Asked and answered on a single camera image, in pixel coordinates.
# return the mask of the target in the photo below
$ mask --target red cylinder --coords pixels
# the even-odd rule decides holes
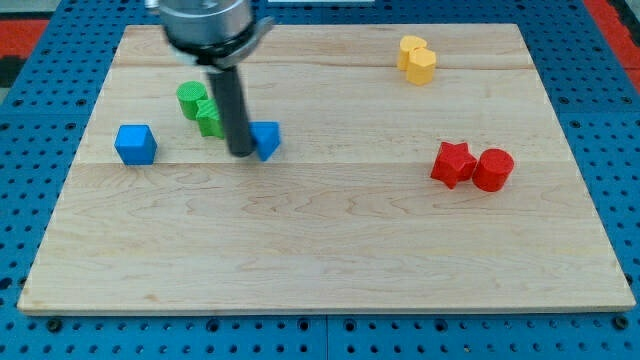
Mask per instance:
[[[498,191],[504,186],[513,167],[513,158],[508,152],[500,149],[485,150],[473,173],[473,183],[484,191]]]

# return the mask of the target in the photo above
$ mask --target blue block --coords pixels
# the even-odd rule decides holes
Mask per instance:
[[[125,165],[151,165],[158,144],[148,125],[120,125],[115,147]]]
[[[251,122],[249,129],[256,144],[258,157],[261,161],[267,161],[280,146],[280,125],[275,121]]]

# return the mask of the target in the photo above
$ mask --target wooden table surface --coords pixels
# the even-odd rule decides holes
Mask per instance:
[[[438,54],[395,68],[400,38]],[[518,28],[277,26],[240,71],[267,163],[202,138],[175,90],[201,79],[127,28],[19,308],[196,315],[619,311],[635,304]],[[147,123],[156,163],[123,166]],[[503,191],[428,178],[441,141],[509,151]]]

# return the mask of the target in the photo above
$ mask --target red star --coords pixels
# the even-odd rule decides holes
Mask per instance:
[[[433,164],[431,178],[440,180],[449,189],[453,189],[458,181],[471,179],[477,162],[478,160],[469,153],[469,144],[454,145],[443,142],[440,144],[440,151]]]

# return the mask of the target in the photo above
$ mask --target blue pegboard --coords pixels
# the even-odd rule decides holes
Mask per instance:
[[[577,0],[268,6],[287,24],[520,26],[631,288],[640,294],[640,100]],[[0,358],[638,358],[640,313],[32,318],[15,307],[126,25],[142,0],[63,0],[0,105]]]

